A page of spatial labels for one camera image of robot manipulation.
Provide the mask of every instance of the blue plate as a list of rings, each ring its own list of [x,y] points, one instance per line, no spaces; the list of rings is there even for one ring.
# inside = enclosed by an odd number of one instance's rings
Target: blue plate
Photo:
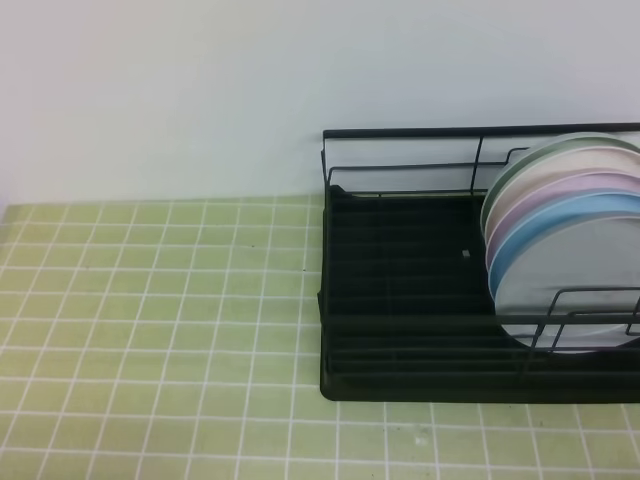
[[[495,298],[502,277],[516,257],[550,228],[602,213],[640,213],[640,195],[624,190],[600,190],[570,195],[546,204],[520,220],[506,236],[489,269],[489,290]]]

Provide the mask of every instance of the dish rack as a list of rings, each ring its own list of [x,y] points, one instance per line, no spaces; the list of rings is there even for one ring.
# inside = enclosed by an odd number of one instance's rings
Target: dish rack
[[[480,161],[492,138],[581,131],[640,132],[640,124],[488,128],[325,130],[321,152],[325,209],[318,302],[322,322],[320,389],[331,400],[499,403],[640,402],[640,338],[588,353],[557,346],[566,325],[624,324],[640,336],[640,285],[559,290],[546,315],[496,315],[487,286],[479,227],[485,189]],[[465,163],[327,167],[328,140],[476,139]],[[468,188],[427,191],[346,191],[334,173],[466,169]],[[574,291],[638,291],[633,311],[553,315]],[[531,347],[501,325],[536,325]],[[548,325],[559,326],[549,348],[536,346]]]

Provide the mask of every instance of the green tile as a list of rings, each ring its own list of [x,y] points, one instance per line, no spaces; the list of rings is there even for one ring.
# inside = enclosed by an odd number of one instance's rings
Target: green tile
[[[298,357],[297,385],[318,385],[320,381],[320,357]]]
[[[370,425],[341,425],[340,458],[345,460],[384,458],[384,428]]]
[[[98,225],[91,237],[91,243],[124,243],[129,227],[119,225]]]
[[[27,297],[22,318],[56,318],[63,295],[31,294]]]
[[[536,432],[540,465],[587,468],[582,436],[572,432]]]
[[[169,205],[138,205],[133,223],[164,225],[169,218]]]
[[[32,222],[61,222],[67,211],[66,205],[36,205],[31,213]]]
[[[101,425],[102,419],[99,417],[62,417],[53,448],[93,450]]]
[[[89,347],[125,348],[133,330],[133,322],[96,322]]]
[[[98,318],[102,320],[135,320],[141,302],[142,297],[133,295],[107,295]]]
[[[148,422],[138,418],[107,418],[100,450],[141,452]]]
[[[80,352],[45,351],[40,358],[36,377],[73,378]]]
[[[236,455],[241,428],[241,420],[200,420],[194,453]]]
[[[290,413],[290,387],[251,387],[247,416],[256,418],[289,418]]]
[[[247,387],[207,385],[202,403],[202,415],[242,417]]]
[[[578,428],[573,405],[530,405],[534,427]]]
[[[337,404],[324,398],[315,388],[296,388],[293,418],[296,420],[335,420]]]
[[[231,245],[234,227],[204,227],[200,233],[199,245]]]
[[[54,245],[44,261],[45,267],[75,267],[82,257],[83,247]]]
[[[156,415],[195,416],[198,414],[201,393],[200,385],[163,385]]]
[[[238,247],[266,248],[269,245],[270,233],[270,227],[240,226],[237,228],[233,244]]]
[[[61,348],[82,348],[90,331],[91,322],[58,321],[53,327],[48,345]]]
[[[307,231],[304,228],[274,227],[271,234],[272,248],[304,248]]]
[[[62,305],[60,318],[96,318],[102,302],[102,295],[70,294]]]
[[[38,245],[16,245],[7,259],[9,267],[38,267],[47,254],[47,247]]]
[[[593,468],[637,469],[640,467],[627,433],[585,433]]]
[[[133,245],[155,245],[162,240],[164,227],[134,225],[129,231],[127,243]]]
[[[25,225],[20,243],[51,243],[58,231],[57,225]]]
[[[111,268],[115,267],[120,255],[120,247],[97,247],[90,245],[80,264],[87,268]]]
[[[433,414],[438,425],[480,425],[475,403],[434,403]]]
[[[289,227],[306,227],[307,207],[282,207],[276,208],[273,219],[274,225]]]
[[[272,250],[267,268],[300,272],[304,268],[304,250]]]
[[[65,411],[72,413],[105,413],[115,387],[111,383],[76,382]]]
[[[299,273],[269,272],[264,294],[268,297],[297,297],[301,285],[302,275]]]
[[[195,269],[226,269],[229,261],[229,247],[198,247],[193,260]]]
[[[262,272],[229,272],[227,275],[228,295],[262,295],[264,274]]]
[[[284,457],[287,454],[289,425],[247,420],[244,428],[242,455]]]
[[[47,448],[57,416],[20,414],[7,440],[7,447]]]
[[[234,247],[231,252],[231,269],[263,270],[267,262],[264,248]]]
[[[208,353],[172,352],[169,354],[165,380],[201,382],[208,363]]]
[[[214,322],[218,318],[220,299],[215,297],[185,297],[180,320]]]
[[[438,460],[449,464],[485,464],[480,430],[437,428]]]
[[[30,377],[37,358],[35,350],[3,350],[0,352],[0,376]]]
[[[202,205],[174,205],[169,217],[172,225],[200,225],[202,223]]]
[[[529,427],[526,405],[485,404],[482,419],[487,427]]]
[[[160,380],[164,353],[129,352],[122,368],[125,380]]]
[[[186,469],[186,458],[144,457],[138,480],[182,480]]]
[[[173,342],[174,350],[209,350],[213,343],[214,324],[178,325]]]
[[[166,245],[195,245],[200,227],[167,227],[162,243]]]
[[[23,380],[0,380],[0,410],[18,408],[26,387],[27,382]]]
[[[221,322],[256,323],[260,310],[259,298],[225,297],[220,313]]]
[[[89,350],[85,353],[78,372],[78,378],[112,379],[116,378],[122,361],[122,352],[101,352]]]
[[[191,272],[187,294],[220,295],[224,289],[224,272]]]
[[[133,332],[131,348],[162,350],[169,348],[173,325],[139,323]]]
[[[87,243],[93,233],[89,225],[62,225],[56,236],[56,243]]]
[[[271,225],[273,222],[273,208],[242,205],[240,207],[240,225]]]
[[[626,430],[627,422],[620,405],[578,405],[582,428],[587,430]]]
[[[96,223],[100,216],[100,205],[71,205],[65,221],[68,223]]]
[[[235,478],[236,461],[231,458],[195,457],[191,462],[188,480]]]
[[[238,480],[279,480],[285,478],[285,463],[275,460],[240,460]]]
[[[17,322],[7,345],[12,347],[41,347],[47,340],[51,322]]]
[[[116,415],[149,415],[158,392],[158,385],[120,383],[113,397],[111,413]]]
[[[188,269],[192,257],[193,247],[160,247],[156,268]]]
[[[99,270],[79,270],[71,285],[72,292],[103,293],[107,290],[111,272]]]
[[[131,223],[135,209],[135,205],[106,205],[100,223]]]
[[[151,453],[189,453],[195,425],[195,420],[154,419],[147,451]]]
[[[529,432],[487,430],[487,450],[492,465],[535,467],[536,457]]]
[[[295,352],[298,329],[295,326],[261,325],[258,329],[257,352]]]
[[[215,349],[250,352],[253,350],[255,332],[253,325],[220,325]]]
[[[28,412],[59,412],[69,390],[69,383],[33,381],[29,385],[22,410]]]
[[[136,480],[138,457],[133,455],[100,455],[96,456],[91,473],[91,480]]]
[[[42,480],[82,480],[86,478],[90,455],[52,452],[42,471]]]
[[[0,478],[35,480],[43,458],[44,453],[6,451],[0,457]]]
[[[209,381],[246,383],[249,380],[251,356],[239,353],[213,352]]]
[[[382,423],[384,421],[384,404],[377,402],[349,402],[342,405],[340,420]]]
[[[174,321],[178,318],[180,297],[146,297],[140,320]]]
[[[207,205],[205,225],[235,225],[239,207],[235,205]]]
[[[173,293],[182,295],[187,284],[187,272],[156,271],[151,275],[149,293]]]
[[[388,427],[387,443],[389,460],[392,462],[435,461],[433,429],[430,427]]]
[[[292,458],[336,458],[336,426],[294,423],[291,429]]]
[[[264,323],[298,323],[300,300],[294,298],[265,298],[262,301],[261,321]]]
[[[147,288],[149,272],[116,271],[109,291],[112,293],[144,293]]]
[[[289,462],[289,480],[333,480],[335,479],[336,466],[330,462]],[[343,478],[367,478],[367,477],[343,477]],[[404,477],[402,480],[417,480]]]
[[[157,252],[157,247],[125,247],[122,250],[118,266],[122,268],[151,268]]]

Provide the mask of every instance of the tiled countertop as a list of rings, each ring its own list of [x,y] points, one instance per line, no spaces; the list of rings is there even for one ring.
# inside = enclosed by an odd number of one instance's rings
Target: tiled countertop
[[[321,219],[319,197],[10,207],[0,479],[640,478],[637,406],[322,398]]]

